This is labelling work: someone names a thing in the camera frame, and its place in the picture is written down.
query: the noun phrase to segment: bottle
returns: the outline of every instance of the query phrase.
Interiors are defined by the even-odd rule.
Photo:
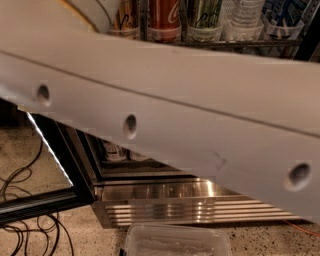
[[[240,28],[257,27],[264,0],[236,0],[231,15],[231,24]]]
[[[170,43],[181,33],[179,0],[149,0],[149,28],[156,42]]]
[[[187,18],[193,28],[214,28],[219,21],[222,0],[189,0]]]
[[[288,27],[295,27],[299,23],[309,2],[310,0],[292,0],[289,3],[284,15],[285,23]]]
[[[277,0],[271,13],[270,24],[274,26],[283,26],[283,18],[291,0]]]

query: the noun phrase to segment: clear plastic lid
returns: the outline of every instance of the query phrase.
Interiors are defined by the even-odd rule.
[[[222,231],[155,224],[133,224],[125,251],[127,256],[232,255],[229,238]]]

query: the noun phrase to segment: speckled floor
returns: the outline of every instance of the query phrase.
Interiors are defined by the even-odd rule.
[[[39,138],[30,128],[20,129],[19,132],[0,130],[0,177],[8,177],[10,171],[28,162],[37,153],[38,148]],[[46,148],[43,148],[39,161],[32,169],[33,175],[30,180],[20,185],[33,194],[68,186]],[[40,220],[44,225],[50,225],[45,217]],[[124,245],[126,232],[102,229],[90,206],[62,212],[60,220],[70,233],[75,255],[119,255],[119,249]],[[26,222],[30,227],[36,227],[35,219]],[[302,226],[320,232],[318,225],[302,224]],[[226,232],[234,256],[320,255],[319,237],[302,233],[284,222],[212,224],[202,227]],[[50,237],[52,246],[54,232]],[[16,243],[16,234],[0,230],[1,256],[11,255]],[[46,240],[42,234],[32,233],[27,255],[42,255],[45,245]],[[24,255],[24,250],[21,249],[17,255]],[[68,238],[63,232],[55,255],[71,255]]]

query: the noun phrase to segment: water bottle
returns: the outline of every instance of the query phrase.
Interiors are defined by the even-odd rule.
[[[257,27],[265,0],[235,0],[231,24],[240,28]]]

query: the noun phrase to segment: plastic container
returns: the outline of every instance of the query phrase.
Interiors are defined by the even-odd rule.
[[[222,231],[170,225],[133,224],[127,234],[126,256],[231,256]]]
[[[264,23],[264,39],[288,39],[295,40],[304,27],[304,23],[300,20],[295,27],[280,27],[271,25],[268,18],[262,16]]]

